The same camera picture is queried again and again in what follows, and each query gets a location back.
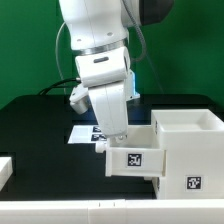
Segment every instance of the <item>white open box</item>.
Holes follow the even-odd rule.
[[[0,224],[224,223],[223,122],[208,110],[153,111],[152,125],[136,128],[127,143],[108,144],[107,174],[154,173],[157,197],[166,200],[0,202]],[[145,166],[127,167],[129,150],[142,153]],[[188,177],[202,177],[200,189],[187,189]]]

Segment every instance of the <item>black cable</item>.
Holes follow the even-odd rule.
[[[60,85],[68,83],[68,82],[80,83],[80,81],[77,80],[77,78],[64,79],[62,81],[54,83],[53,85],[51,85],[51,86],[49,86],[47,88],[42,89],[37,95],[46,95],[50,90],[52,90],[54,88],[65,88],[65,86],[61,86],[60,87]]]

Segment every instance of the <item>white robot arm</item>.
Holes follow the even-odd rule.
[[[59,1],[82,81],[71,95],[71,105],[78,113],[85,112],[84,99],[89,95],[102,133],[123,139],[128,129],[125,90],[132,74],[125,46],[125,27],[132,23],[124,4],[121,0]],[[141,25],[159,22],[173,0],[129,0],[126,4]],[[151,13],[145,13],[148,7]]]

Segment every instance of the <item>white block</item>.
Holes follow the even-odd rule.
[[[0,191],[12,175],[11,157],[0,157]]]

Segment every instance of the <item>white box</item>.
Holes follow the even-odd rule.
[[[159,199],[224,197],[224,123],[209,110],[152,111],[166,152],[164,176],[153,178]]]

